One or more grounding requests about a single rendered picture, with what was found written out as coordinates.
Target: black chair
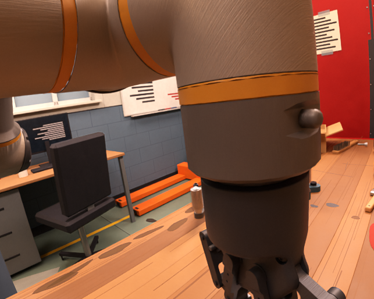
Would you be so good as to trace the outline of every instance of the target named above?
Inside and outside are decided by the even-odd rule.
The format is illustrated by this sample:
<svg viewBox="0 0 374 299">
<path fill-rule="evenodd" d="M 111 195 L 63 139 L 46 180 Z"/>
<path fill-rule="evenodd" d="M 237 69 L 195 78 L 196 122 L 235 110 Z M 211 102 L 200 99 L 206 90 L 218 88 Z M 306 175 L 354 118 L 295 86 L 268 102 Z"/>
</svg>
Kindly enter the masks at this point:
<svg viewBox="0 0 374 299">
<path fill-rule="evenodd" d="M 88 244 L 84 225 L 115 206 L 111 194 L 105 136 L 94 133 L 62 141 L 50 147 L 59 203 L 38 212 L 37 222 L 73 233 L 79 230 L 84 253 L 60 252 L 63 257 L 80 258 L 94 254 L 95 236 Z"/>
</svg>

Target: wooden table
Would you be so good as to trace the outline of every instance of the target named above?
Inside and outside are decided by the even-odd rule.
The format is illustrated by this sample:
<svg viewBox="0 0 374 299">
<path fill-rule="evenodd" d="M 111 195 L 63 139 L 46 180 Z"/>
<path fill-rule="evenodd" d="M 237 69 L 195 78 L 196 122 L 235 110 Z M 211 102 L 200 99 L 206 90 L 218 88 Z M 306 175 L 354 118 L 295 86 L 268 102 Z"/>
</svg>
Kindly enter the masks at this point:
<svg viewBox="0 0 374 299">
<path fill-rule="evenodd" d="M 123 156 L 124 156 L 124 152 L 106 151 L 106 158 L 108 160 L 112 160 L 116 158 L 119 159 L 120 171 L 122 173 L 122 182 L 124 186 L 124 193 L 127 199 L 127 206 L 129 208 L 130 219 L 131 219 L 131 222 L 134 222 L 136 221 L 136 219 L 134 216 L 133 206 L 131 204 L 129 183 L 127 181 L 127 174 L 126 174 L 126 168 L 124 167 Z M 54 177 L 54 170 L 52 168 L 48 170 L 44 170 L 42 172 L 32 173 L 31 170 L 37 167 L 38 165 L 29 167 L 27 169 L 27 172 L 29 173 L 29 175 L 21 179 L 19 178 L 17 174 L 3 177 L 2 179 L 0 179 L 0 193 L 8 191 L 8 190 L 16 189 L 16 188 L 19 188 L 21 186 L 25 186 L 28 184 L 32 184 L 37 181 L 49 179 L 50 177 Z"/>
<path fill-rule="evenodd" d="M 368 148 L 322 154 L 312 169 L 321 192 L 310 200 L 310 275 L 326 290 L 339 287 L 348 299 L 374 299 L 368 240 L 374 210 L 364 212 L 374 187 L 373 165 L 369 140 Z M 188 205 L 11 298 L 223 299 L 201 247 L 204 229 L 204 219 L 194 219 Z"/>
</svg>

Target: orange ring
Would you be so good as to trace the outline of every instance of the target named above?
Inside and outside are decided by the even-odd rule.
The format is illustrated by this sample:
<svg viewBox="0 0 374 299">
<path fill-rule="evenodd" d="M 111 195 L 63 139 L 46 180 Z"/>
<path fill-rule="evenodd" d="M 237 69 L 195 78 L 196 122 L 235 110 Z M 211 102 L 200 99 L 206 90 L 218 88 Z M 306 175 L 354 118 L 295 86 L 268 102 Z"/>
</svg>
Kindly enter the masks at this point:
<svg viewBox="0 0 374 299">
<path fill-rule="evenodd" d="M 137 56 L 146 64 L 146 66 L 158 74 L 168 77 L 175 76 L 175 74 L 163 69 L 160 65 L 158 65 L 144 49 L 141 41 L 138 39 L 133 22 L 131 21 L 129 4 L 127 3 L 127 0 L 118 0 L 117 4 L 119 5 L 120 21 L 122 22 L 124 33 Z"/>
<path fill-rule="evenodd" d="M 74 0 L 61 0 L 63 20 L 62 58 L 54 87 L 49 92 L 62 91 L 72 76 L 77 52 L 77 9 Z"/>
<path fill-rule="evenodd" d="M 318 91 L 318 72 L 262 74 L 192 84 L 179 88 L 181 105 L 276 97 Z"/>
<path fill-rule="evenodd" d="M 17 142 L 20 138 L 20 136 L 22 135 L 22 131 L 20 131 L 19 135 L 17 137 L 15 137 L 14 139 L 8 141 L 8 142 L 5 142 L 5 143 L 0 143 L 0 148 L 2 147 L 7 147 L 15 142 Z"/>
</svg>

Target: orange pallet jack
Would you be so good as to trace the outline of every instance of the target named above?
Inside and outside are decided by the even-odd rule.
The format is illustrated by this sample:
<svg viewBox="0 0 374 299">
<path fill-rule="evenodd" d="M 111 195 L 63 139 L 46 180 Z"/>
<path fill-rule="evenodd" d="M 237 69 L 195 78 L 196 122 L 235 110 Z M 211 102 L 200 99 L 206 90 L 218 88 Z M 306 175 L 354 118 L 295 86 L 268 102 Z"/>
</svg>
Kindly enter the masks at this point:
<svg viewBox="0 0 374 299">
<path fill-rule="evenodd" d="M 201 185 L 201 178 L 198 177 L 195 173 L 193 173 L 188 168 L 188 163 L 183 162 L 177 165 L 177 171 L 178 174 L 174 175 L 172 177 L 169 177 L 165 180 L 159 181 L 155 184 L 152 184 L 148 187 L 142 188 L 136 192 L 133 192 L 130 194 L 131 201 L 136 202 L 138 200 L 141 200 L 149 195 L 152 195 L 153 193 L 156 193 L 158 191 L 163 190 L 164 188 L 170 187 L 182 180 L 188 179 L 190 181 L 181 184 L 169 191 L 166 191 L 162 194 L 159 194 L 155 197 L 152 197 L 151 199 L 136 205 L 134 209 L 134 213 L 137 216 L 142 216 L 145 213 L 150 212 L 153 209 L 156 209 L 157 207 L 160 207 L 161 205 L 167 204 L 169 201 L 172 201 L 173 199 L 187 193 L 190 191 L 190 189 L 194 186 L 194 183 L 197 183 L 199 186 Z M 127 205 L 126 197 L 120 197 L 116 200 L 116 202 L 121 206 L 125 207 Z"/>
</svg>

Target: window frame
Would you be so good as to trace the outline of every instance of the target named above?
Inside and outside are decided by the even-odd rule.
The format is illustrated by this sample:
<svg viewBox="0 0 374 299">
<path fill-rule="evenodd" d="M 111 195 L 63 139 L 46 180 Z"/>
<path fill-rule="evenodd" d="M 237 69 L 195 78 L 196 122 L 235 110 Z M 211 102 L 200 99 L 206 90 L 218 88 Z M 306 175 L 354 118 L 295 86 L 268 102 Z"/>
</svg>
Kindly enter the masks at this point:
<svg viewBox="0 0 374 299">
<path fill-rule="evenodd" d="M 102 102 L 102 99 L 95 98 L 90 92 L 88 93 L 88 95 L 89 95 L 88 98 L 66 99 L 64 101 L 58 101 L 57 94 L 51 93 L 52 102 L 21 106 L 21 107 L 16 107 L 15 97 L 12 97 L 13 115 L 43 112 L 43 111 L 75 107 L 75 106 L 85 106 L 85 105 L 97 104 L 97 103 Z"/>
</svg>

